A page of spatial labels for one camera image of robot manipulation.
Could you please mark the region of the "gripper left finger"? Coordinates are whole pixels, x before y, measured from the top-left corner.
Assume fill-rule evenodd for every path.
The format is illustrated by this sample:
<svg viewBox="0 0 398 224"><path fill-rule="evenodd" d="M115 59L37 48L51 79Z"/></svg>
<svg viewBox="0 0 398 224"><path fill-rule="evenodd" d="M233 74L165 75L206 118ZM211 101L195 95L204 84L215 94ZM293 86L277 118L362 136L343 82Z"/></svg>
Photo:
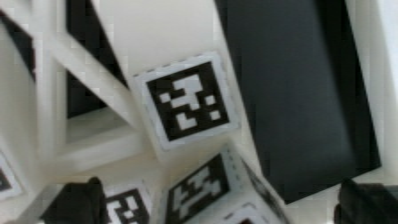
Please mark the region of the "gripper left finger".
<svg viewBox="0 0 398 224"><path fill-rule="evenodd" d="M50 185L26 210L23 224L106 224L103 184L98 177L85 182Z"/></svg>

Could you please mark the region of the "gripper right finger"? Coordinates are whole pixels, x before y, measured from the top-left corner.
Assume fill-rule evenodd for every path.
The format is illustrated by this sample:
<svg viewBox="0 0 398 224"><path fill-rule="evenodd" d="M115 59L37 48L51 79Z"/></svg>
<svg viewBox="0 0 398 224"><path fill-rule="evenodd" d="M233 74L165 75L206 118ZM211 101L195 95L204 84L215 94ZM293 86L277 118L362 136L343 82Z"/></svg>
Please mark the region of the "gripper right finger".
<svg viewBox="0 0 398 224"><path fill-rule="evenodd" d="M334 224L398 224L398 185L343 181Z"/></svg>

